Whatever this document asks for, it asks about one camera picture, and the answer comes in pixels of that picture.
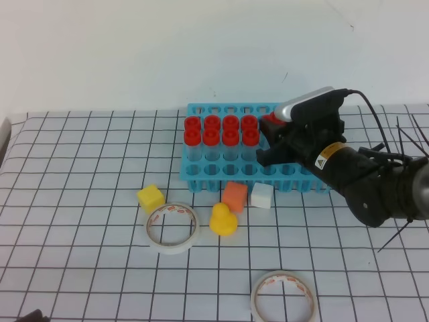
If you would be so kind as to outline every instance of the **tabletop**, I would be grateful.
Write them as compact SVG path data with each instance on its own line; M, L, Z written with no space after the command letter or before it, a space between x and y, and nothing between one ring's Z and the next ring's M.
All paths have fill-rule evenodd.
M424 146L427 105L376 106L393 151L396 117ZM368 108L344 107L349 145L381 135ZM253 283L288 270L315 290L317 321L428 321L429 231L413 222L362 225L336 192L275 191L269 210L246 207L231 237L208 228L221 192L192 194L179 179L185 111L30 113L13 126L0 169L0 321L41 309L65 321L253 321ZM421 152L405 139L411 156ZM154 252L136 192L156 184L191 205L201 230L178 255ZM187 234L167 221L163 236ZM259 298L270 321L301 321L302 296Z

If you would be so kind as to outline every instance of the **white cube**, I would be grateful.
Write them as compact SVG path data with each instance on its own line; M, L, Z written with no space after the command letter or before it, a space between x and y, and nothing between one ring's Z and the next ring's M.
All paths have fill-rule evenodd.
M258 208L271 208L273 186L256 182L250 196L250 205Z

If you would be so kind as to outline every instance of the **white wall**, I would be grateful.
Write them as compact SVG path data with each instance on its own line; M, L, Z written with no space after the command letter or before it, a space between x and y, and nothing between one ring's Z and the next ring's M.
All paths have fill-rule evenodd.
M0 0L0 110L272 102L326 85L428 103L428 13L427 0Z

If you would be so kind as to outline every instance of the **foam block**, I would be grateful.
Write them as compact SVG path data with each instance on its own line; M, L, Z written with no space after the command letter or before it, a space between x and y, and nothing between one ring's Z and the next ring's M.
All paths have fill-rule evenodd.
M250 204L258 208L271 208L273 186L256 182L250 195Z
M247 186L229 181L222 195L222 202L226 204L231 211L240 213L243 211L247 198Z
M166 203L164 195L154 184L140 190L137 193L137 198L139 199L141 208L143 208L147 214L152 213L156 208Z

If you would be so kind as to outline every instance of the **robotic arm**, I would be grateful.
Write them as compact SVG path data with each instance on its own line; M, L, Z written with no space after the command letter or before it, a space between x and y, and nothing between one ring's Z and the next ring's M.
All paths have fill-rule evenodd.
M379 125L384 144L356 151L345 142L339 108L350 94L360 94ZM257 151L262 166L297 162L345 197L355 217L379 227L386 219L429 219L429 160L391 153L377 115L359 91L325 87L282 103L279 124L260 119L270 149Z

